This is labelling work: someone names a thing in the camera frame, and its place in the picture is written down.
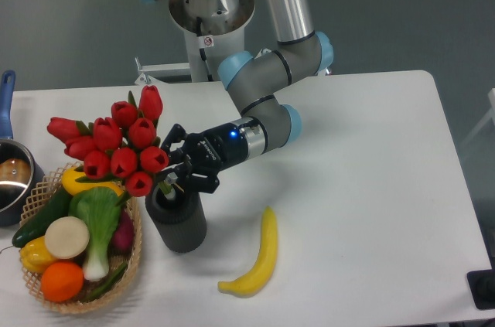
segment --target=wicker basket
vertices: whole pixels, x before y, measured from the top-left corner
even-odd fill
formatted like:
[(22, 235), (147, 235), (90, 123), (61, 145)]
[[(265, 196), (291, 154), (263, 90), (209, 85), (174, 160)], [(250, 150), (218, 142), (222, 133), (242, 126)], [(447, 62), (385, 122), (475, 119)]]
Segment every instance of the wicker basket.
[[(26, 204), (24, 205), (24, 209), (21, 215), (21, 226), (24, 225), (24, 223), (26, 223), (31, 216), (36, 215), (39, 209), (43, 207), (45, 202), (47, 202), (48, 199), (60, 187), (60, 179), (63, 172), (65, 172), (66, 169), (70, 169), (74, 166), (75, 165), (73, 164), (67, 164), (63, 168), (58, 168), (55, 172), (51, 172), (48, 176), (45, 176), (43, 178), (43, 181), (36, 185), (36, 187), (31, 192), (31, 196), (28, 197), (28, 199), (26, 200)], [(109, 302), (118, 298), (121, 293), (129, 286), (136, 275), (139, 266), (142, 245), (141, 217), (139, 216), (138, 204), (134, 197), (127, 202), (125, 210), (134, 223), (135, 239), (130, 254), (122, 255), (116, 252), (112, 252), (112, 250), (110, 250), (108, 253), (110, 272), (114, 271), (122, 262), (128, 262), (128, 267), (125, 270), (125, 273), (122, 276), (121, 280), (117, 282), (110, 291), (106, 292), (96, 300), (85, 303), (80, 302), (79, 300), (83, 299), (94, 288), (98, 287), (101, 282), (104, 282), (104, 280), (99, 282), (85, 281), (83, 289), (74, 298), (61, 303), (47, 301), (43, 297), (43, 293), (40, 291), (41, 274), (31, 273), (23, 267), (23, 279), (26, 281), (26, 287), (29, 289), (29, 293), (34, 296), (36, 300), (40, 301), (45, 308), (62, 314), (80, 314), (90, 312), (101, 308)]]

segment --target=bok choy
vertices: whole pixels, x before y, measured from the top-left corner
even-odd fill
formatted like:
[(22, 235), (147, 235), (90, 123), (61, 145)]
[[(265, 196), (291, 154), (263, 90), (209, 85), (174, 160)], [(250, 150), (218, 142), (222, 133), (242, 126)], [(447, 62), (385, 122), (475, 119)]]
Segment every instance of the bok choy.
[(117, 229), (121, 207), (117, 194), (107, 187), (94, 187), (76, 194), (69, 214), (83, 220), (90, 232), (84, 259), (84, 278), (98, 281), (108, 274), (108, 244)]

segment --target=cooking pot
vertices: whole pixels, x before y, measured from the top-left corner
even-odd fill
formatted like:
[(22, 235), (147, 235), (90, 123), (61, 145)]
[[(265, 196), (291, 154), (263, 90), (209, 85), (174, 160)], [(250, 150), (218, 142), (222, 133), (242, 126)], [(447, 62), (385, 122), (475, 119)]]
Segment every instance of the cooking pot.
[(0, 227), (21, 220), (26, 198), (45, 175), (31, 152), (13, 140), (10, 108), (14, 85), (15, 72), (4, 72), (0, 83)]

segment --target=tulip bouquet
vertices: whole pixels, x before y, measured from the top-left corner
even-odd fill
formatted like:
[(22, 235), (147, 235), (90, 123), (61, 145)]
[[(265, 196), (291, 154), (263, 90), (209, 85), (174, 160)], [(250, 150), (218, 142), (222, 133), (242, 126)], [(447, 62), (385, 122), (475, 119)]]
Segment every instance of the tulip bouquet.
[[(119, 202), (131, 196), (147, 196), (155, 174), (169, 164), (169, 157), (156, 136), (163, 111), (156, 86), (144, 86), (139, 105), (131, 91), (128, 101), (111, 106), (111, 117), (82, 121), (53, 117), (48, 132), (65, 144), (65, 154), (83, 161), (87, 181), (118, 181), (125, 187)], [(159, 183), (165, 194), (173, 187)]]

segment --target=blue pot handle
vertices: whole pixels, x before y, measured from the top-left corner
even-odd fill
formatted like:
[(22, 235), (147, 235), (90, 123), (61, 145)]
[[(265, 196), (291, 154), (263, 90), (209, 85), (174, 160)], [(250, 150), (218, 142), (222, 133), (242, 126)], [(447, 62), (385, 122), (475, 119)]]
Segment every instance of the blue pot handle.
[(0, 138), (13, 139), (12, 124), (10, 123), (10, 108), (14, 94), (15, 72), (7, 70), (2, 74), (0, 83)]

